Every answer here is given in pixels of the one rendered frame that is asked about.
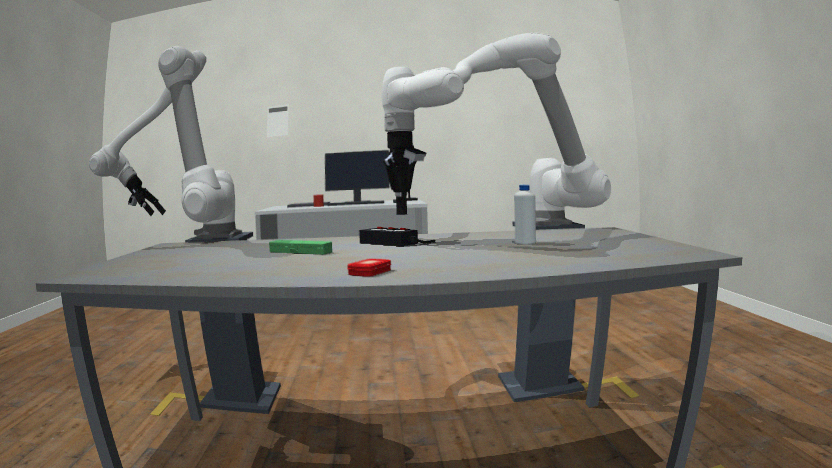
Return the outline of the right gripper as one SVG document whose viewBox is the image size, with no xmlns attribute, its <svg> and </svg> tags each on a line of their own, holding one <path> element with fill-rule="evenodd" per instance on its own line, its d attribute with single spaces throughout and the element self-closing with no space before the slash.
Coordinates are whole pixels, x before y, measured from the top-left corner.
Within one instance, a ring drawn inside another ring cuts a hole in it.
<svg viewBox="0 0 832 468">
<path fill-rule="evenodd" d="M 150 216 L 152 216 L 155 211 L 149 206 L 149 204 L 147 202 L 145 202 L 145 199 L 147 199 L 153 205 L 155 205 L 157 210 L 162 215 L 166 212 L 166 210 L 158 202 L 159 200 L 157 198 L 155 198 L 146 188 L 145 189 L 142 188 L 142 181 L 139 179 L 139 177 L 137 175 L 134 175 L 129 179 L 129 181 L 127 182 L 126 187 L 129 189 L 129 191 L 132 194 L 134 194 L 134 196 L 135 196 L 137 202 L 139 203 L 139 205 L 141 207 L 143 206 L 143 208 L 148 212 L 148 214 Z"/>
</svg>

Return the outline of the black power strip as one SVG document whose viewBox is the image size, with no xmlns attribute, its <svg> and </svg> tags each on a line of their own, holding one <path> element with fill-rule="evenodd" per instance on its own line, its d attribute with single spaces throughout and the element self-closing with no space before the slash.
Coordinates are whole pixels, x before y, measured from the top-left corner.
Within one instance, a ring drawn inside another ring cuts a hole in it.
<svg viewBox="0 0 832 468">
<path fill-rule="evenodd" d="M 423 244 L 435 242 L 435 240 L 419 240 L 418 230 L 410 230 L 406 228 L 399 229 L 393 227 L 377 227 L 376 229 L 371 228 L 359 230 L 359 237 L 361 244 L 378 244 L 398 247 L 418 244 L 418 242 Z"/>
</svg>

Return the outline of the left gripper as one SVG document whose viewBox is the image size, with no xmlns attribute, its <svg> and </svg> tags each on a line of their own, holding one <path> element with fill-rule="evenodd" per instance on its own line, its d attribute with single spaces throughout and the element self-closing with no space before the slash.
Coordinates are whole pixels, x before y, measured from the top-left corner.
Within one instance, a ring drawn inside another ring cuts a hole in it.
<svg viewBox="0 0 832 468">
<path fill-rule="evenodd" d="M 387 147 L 390 149 L 389 157 L 383 162 L 391 190 L 395 192 L 397 215 L 407 215 L 407 195 L 411 189 L 417 161 L 404 158 L 402 148 L 413 147 L 412 131 L 387 132 Z"/>
</svg>

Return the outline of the white bottle with blue cap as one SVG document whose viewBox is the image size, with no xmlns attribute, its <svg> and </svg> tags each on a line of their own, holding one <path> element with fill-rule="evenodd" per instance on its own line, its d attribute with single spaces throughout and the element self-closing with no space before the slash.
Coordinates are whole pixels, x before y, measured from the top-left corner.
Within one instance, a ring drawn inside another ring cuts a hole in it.
<svg viewBox="0 0 832 468">
<path fill-rule="evenodd" d="M 519 185 L 519 192 L 514 194 L 515 205 L 515 243 L 536 243 L 535 194 L 529 185 Z"/>
</svg>

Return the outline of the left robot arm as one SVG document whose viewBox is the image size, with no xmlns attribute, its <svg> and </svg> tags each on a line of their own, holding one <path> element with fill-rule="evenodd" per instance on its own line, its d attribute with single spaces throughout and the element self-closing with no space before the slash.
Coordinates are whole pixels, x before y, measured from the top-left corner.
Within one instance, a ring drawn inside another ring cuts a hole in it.
<svg viewBox="0 0 832 468">
<path fill-rule="evenodd" d="M 455 70 L 442 67 L 414 76 L 408 67 L 391 68 L 382 84 L 385 131 L 414 131 L 415 109 L 454 102 L 474 73 L 519 67 L 533 81 L 563 158 L 562 164 L 555 158 L 533 164 L 530 191 L 535 194 L 536 225 L 572 224 L 565 218 L 565 206 L 603 204 L 610 197 L 611 182 L 584 152 L 555 74 L 560 56 L 560 46 L 552 36 L 525 33 L 478 49 Z"/>
</svg>

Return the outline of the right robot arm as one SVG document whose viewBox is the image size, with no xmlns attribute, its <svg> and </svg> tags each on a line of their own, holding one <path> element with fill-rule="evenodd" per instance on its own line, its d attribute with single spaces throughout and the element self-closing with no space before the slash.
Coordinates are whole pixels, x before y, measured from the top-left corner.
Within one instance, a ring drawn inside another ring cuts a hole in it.
<svg viewBox="0 0 832 468">
<path fill-rule="evenodd" d="M 214 171 L 207 165 L 192 89 L 192 83 L 203 70 L 206 59 L 201 51 L 191 53 L 180 46 L 163 51 L 158 61 L 166 85 L 162 94 L 109 145 L 94 153 L 89 167 L 95 175 L 113 176 L 126 187 L 129 179 L 137 173 L 120 151 L 121 148 L 172 103 L 186 172 L 182 178 L 183 210 L 190 219 L 205 222 L 201 229 L 194 230 L 197 239 L 230 238 L 242 233 L 235 226 L 234 183 L 227 171 Z"/>
</svg>

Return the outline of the red rectangular tin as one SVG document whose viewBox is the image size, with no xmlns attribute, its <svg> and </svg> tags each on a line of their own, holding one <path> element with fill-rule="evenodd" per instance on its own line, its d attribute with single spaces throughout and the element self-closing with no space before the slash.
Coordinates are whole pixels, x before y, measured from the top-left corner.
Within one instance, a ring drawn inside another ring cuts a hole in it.
<svg viewBox="0 0 832 468">
<path fill-rule="evenodd" d="M 370 277 L 391 270 L 391 260 L 366 259 L 348 264 L 348 274 L 352 276 Z"/>
</svg>

